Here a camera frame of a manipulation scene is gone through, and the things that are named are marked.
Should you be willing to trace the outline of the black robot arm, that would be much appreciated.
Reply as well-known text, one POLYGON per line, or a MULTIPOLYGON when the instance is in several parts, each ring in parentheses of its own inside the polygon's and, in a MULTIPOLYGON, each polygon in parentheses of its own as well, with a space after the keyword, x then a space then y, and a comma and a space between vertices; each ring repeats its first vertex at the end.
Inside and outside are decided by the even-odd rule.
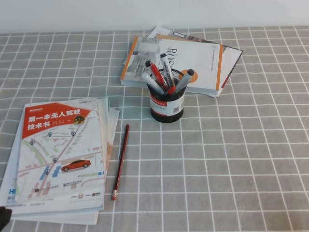
POLYGON ((10 222, 12 216, 12 209, 4 206, 0 207, 0 231, 2 231, 10 222))

